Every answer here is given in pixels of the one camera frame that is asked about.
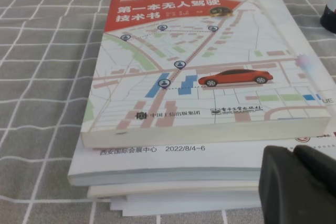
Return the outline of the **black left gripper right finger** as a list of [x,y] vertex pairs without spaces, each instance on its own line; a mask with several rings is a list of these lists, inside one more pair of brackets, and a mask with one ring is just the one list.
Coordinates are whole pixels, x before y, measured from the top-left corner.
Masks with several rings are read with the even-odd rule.
[[316,179],[335,182],[335,159],[305,145],[296,146],[293,153]]

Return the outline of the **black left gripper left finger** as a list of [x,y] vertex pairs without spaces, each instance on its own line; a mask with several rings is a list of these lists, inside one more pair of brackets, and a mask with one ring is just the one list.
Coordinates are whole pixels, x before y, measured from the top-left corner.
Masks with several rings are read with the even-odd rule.
[[285,147],[266,146],[262,158],[258,191],[265,223],[335,223],[335,182],[316,179]]

